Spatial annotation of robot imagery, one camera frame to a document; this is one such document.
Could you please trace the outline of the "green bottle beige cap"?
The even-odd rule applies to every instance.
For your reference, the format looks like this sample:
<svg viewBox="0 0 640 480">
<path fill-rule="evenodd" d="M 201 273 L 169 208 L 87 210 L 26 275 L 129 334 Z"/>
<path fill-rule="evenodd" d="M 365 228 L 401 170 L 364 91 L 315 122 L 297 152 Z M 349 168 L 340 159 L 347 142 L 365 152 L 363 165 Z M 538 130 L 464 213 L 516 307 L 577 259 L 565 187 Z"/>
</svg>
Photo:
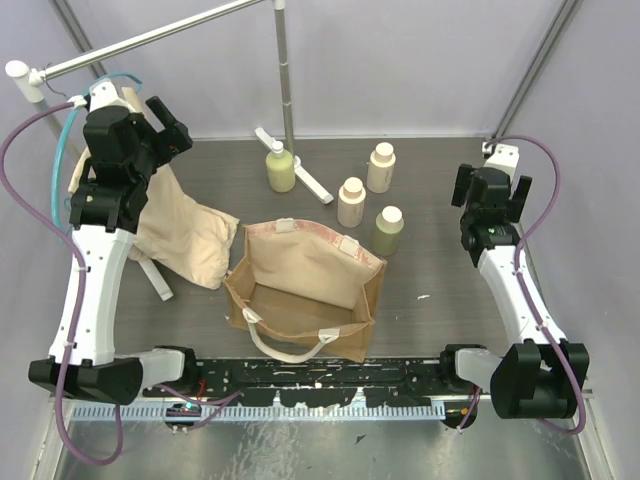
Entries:
<svg viewBox="0 0 640 480">
<path fill-rule="evenodd" d="M 386 206 L 377 215 L 372 240 L 372 250 L 379 256 L 393 255 L 404 229 L 402 211 L 396 206 Z"/>
</svg>

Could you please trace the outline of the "yellow pump lotion bottle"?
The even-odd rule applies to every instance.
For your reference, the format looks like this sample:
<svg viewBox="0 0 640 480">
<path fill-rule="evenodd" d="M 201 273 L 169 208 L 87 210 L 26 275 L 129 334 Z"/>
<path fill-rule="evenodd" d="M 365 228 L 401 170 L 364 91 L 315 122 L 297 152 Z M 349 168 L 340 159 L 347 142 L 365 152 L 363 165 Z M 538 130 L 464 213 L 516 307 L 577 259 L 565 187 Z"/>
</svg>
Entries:
<svg viewBox="0 0 640 480">
<path fill-rule="evenodd" d="M 266 156 L 270 187 L 278 193 L 291 191 L 295 186 L 294 157 L 279 140 L 274 140 Z"/>
</svg>

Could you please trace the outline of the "burlap canvas tote bag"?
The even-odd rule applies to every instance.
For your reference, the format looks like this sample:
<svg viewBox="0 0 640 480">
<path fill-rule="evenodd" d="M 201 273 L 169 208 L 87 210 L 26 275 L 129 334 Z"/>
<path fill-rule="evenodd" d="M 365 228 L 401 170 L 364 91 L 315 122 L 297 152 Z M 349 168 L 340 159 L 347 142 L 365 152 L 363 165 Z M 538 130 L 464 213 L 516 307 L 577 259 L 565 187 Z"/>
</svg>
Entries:
<svg viewBox="0 0 640 480">
<path fill-rule="evenodd" d="M 284 363 L 320 353 L 361 363 L 386 266 L 357 240 L 314 221 L 247 225 L 244 255 L 223 281 L 229 323 Z"/>
</svg>

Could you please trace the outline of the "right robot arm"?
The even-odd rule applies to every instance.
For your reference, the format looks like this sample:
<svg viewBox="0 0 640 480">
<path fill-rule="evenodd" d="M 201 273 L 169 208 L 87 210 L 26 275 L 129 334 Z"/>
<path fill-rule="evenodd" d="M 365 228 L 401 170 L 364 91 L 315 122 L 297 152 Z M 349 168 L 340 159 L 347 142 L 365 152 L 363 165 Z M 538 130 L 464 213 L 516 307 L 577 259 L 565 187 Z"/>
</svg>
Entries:
<svg viewBox="0 0 640 480">
<path fill-rule="evenodd" d="M 582 388 L 590 358 L 568 341 L 531 276 L 517 226 L 532 180 L 516 174 L 517 147 L 490 140 L 483 165 L 460 166 L 451 203 L 463 210 L 461 244 L 494 297 L 510 347 L 497 356 L 482 346 L 448 345 L 438 379 L 452 394 L 489 393 L 503 419 L 585 420 Z"/>
</svg>

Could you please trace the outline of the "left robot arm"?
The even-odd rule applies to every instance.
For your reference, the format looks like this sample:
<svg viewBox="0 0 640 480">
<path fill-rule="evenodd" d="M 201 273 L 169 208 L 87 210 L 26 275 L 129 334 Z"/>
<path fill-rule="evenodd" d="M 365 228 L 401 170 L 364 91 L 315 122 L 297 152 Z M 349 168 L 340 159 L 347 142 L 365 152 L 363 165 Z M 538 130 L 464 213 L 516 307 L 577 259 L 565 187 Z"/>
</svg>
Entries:
<svg viewBox="0 0 640 480">
<path fill-rule="evenodd" d="M 163 125 L 156 131 L 109 80 L 90 87 L 83 136 L 89 158 L 71 196 L 73 254 L 59 329 L 47 358 L 31 362 L 29 380 L 66 398 L 128 405 L 141 391 L 165 384 L 178 396 L 200 384 L 191 348 L 159 346 L 118 356 L 114 319 L 122 273 L 147 189 L 158 168 L 192 140 L 158 97 L 147 105 Z"/>
</svg>

